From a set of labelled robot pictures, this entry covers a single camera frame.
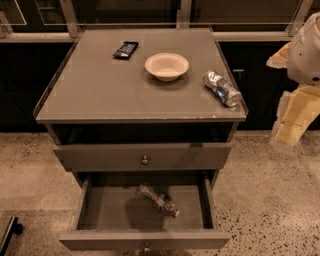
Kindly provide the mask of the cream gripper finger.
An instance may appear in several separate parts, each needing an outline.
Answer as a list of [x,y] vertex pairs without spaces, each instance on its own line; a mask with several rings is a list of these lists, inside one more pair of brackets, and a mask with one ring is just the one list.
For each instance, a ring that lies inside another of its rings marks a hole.
[[271,143],[293,146],[320,115],[320,86],[300,84],[293,92],[284,91],[271,132]]
[[290,43],[282,46],[274,53],[266,62],[266,65],[271,68],[281,69],[287,67],[288,51]]

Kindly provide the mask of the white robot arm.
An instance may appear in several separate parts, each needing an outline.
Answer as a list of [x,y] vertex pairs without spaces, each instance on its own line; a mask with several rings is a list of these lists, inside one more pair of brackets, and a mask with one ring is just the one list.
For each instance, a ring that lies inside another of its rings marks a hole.
[[285,68],[288,78],[298,83],[293,92],[283,93],[271,135],[273,145],[293,146],[320,115],[320,13],[311,15],[266,65]]

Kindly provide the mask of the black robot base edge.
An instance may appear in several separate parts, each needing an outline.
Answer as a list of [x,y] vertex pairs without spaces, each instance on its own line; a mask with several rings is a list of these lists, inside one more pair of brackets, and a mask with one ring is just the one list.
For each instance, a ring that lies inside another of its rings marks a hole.
[[19,222],[19,218],[12,216],[6,226],[4,234],[0,241],[0,256],[5,256],[10,240],[14,234],[21,235],[23,233],[23,225]]

